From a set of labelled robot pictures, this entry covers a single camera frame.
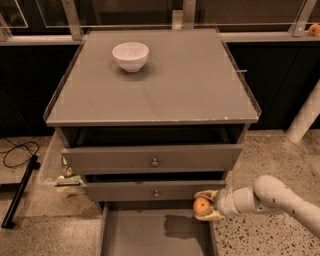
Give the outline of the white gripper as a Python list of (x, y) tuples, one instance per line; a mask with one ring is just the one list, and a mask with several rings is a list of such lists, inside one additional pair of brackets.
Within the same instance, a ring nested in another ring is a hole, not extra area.
[(234, 202), (232, 189), (203, 190), (194, 194), (195, 198), (203, 197), (211, 202), (216, 202), (214, 209), (210, 207), (202, 213), (195, 213), (194, 216), (199, 221), (220, 221), (226, 217), (238, 216), (236, 204)]

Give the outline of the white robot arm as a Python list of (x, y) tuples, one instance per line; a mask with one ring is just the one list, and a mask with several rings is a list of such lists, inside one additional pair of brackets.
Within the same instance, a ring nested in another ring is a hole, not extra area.
[(260, 176), (251, 186), (235, 190), (197, 192), (194, 195), (193, 212), (200, 221), (220, 221), (246, 213), (286, 213), (320, 239), (320, 208), (303, 200), (270, 175)]

